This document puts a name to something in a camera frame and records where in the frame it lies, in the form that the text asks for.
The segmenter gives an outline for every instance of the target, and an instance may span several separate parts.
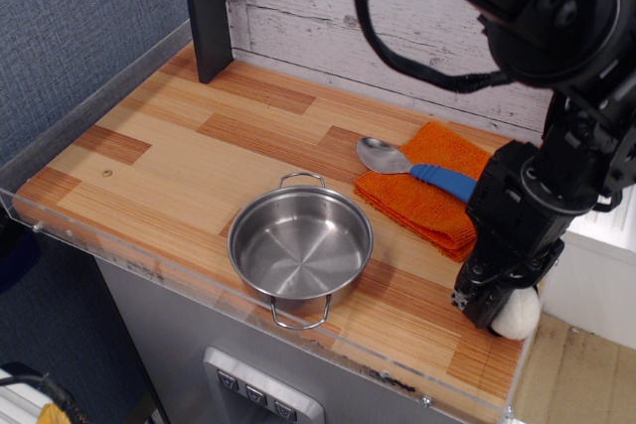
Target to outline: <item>black cable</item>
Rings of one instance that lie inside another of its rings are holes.
[[[63,387],[55,384],[47,376],[36,374],[17,374],[0,379],[0,387],[12,384],[28,384],[49,396],[64,412],[72,424],[90,424],[88,417],[76,406],[73,396]]]
[[[471,93],[487,86],[498,86],[512,82],[502,71],[451,76],[397,54],[376,34],[371,22],[371,14],[369,13],[369,0],[354,1],[356,3],[358,21],[367,42],[378,57],[393,70],[456,93]]]

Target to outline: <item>spoon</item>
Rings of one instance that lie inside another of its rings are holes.
[[[356,145],[360,160],[372,171],[380,174],[411,174],[455,198],[468,203],[477,182],[461,173],[432,166],[413,165],[406,156],[391,144],[376,138],[362,138]]]

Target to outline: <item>blue spoon handle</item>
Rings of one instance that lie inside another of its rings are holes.
[[[477,184],[477,181],[461,173],[429,164],[416,164],[410,169],[410,173],[415,178],[446,191],[466,204]]]

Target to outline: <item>metal spoon head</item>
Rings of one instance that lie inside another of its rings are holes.
[[[376,173],[408,173],[412,167],[403,153],[380,139],[362,138],[356,145],[356,153],[364,165]]]

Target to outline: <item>stainless steel pot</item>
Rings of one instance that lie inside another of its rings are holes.
[[[283,187],[295,176],[314,177],[321,186]],[[369,220],[352,200],[327,189],[321,176],[301,172],[283,176],[278,189],[245,206],[230,228],[228,252],[238,275],[270,303],[277,325],[309,330],[351,293],[373,242]],[[323,310],[323,317],[292,326],[280,321],[277,309]]]

